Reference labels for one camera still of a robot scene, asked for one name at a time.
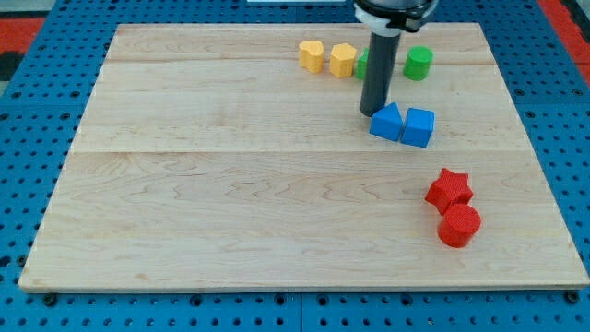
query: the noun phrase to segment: toy block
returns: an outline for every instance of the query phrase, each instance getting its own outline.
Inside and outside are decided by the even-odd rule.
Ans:
[[[444,213],[438,227],[441,241],[455,248],[466,246],[481,226],[481,217],[472,207],[455,204]]]
[[[426,46],[414,46],[407,52],[404,75],[411,80],[422,80],[428,76],[434,54]]]
[[[299,44],[299,65],[315,74],[322,71],[324,45],[321,41],[302,41]]]
[[[440,177],[431,184],[425,199],[441,215],[454,204],[468,204],[473,197],[468,180],[469,174],[455,173],[443,168]]]
[[[335,45],[330,53],[330,73],[338,78],[351,77],[357,49],[347,43]]]
[[[364,49],[359,60],[357,60],[357,70],[354,72],[354,75],[358,79],[365,79],[365,73],[367,72],[367,59],[369,59],[368,48]]]
[[[393,102],[372,115],[369,133],[396,142],[402,125],[402,116],[397,104]]]
[[[406,128],[402,134],[403,144],[426,148],[434,131],[434,112],[416,108],[407,110]]]

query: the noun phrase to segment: green cylinder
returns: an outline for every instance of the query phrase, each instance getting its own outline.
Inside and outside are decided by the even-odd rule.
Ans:
[[[404,66],[404,75],[411,80],[422,80],[428,76],[431,68],[432,58],[431,49],[426,46],[414,46],[407,52],[406,66]]]

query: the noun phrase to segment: black cylinder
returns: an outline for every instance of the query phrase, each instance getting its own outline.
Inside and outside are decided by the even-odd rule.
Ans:
[[[367,71],[360,96],[360,112],[367,116],[381,110],[387,102],[400,35],[382,37],[371,33]]]

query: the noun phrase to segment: wood grain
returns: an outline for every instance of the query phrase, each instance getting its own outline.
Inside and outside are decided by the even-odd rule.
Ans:
[[[390,100],[428,148],[368,134],[361,82],[299,68],[361,25],[122,25],[20,278],[29,292],[504,291],[589,283],[479,25],[404,35]],[[407,49],[431,75],[401,75]],[[424,201],[469,172],[465,249]]]

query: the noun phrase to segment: green block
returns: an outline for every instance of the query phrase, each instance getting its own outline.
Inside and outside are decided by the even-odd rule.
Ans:
[[[369,58],[369,49],[366,48],[362,55],[360,56],[359,60],[357,61],[357,71],[354,75],[358,79],[365,79],[365,73],[367,72],[367,59]]]
[[[432,58],[431,49],[426,46],[414,46],[407,52],[406,65],[404,66],[404,75],[412,80],[422,80],[428,76],[431,68]]]

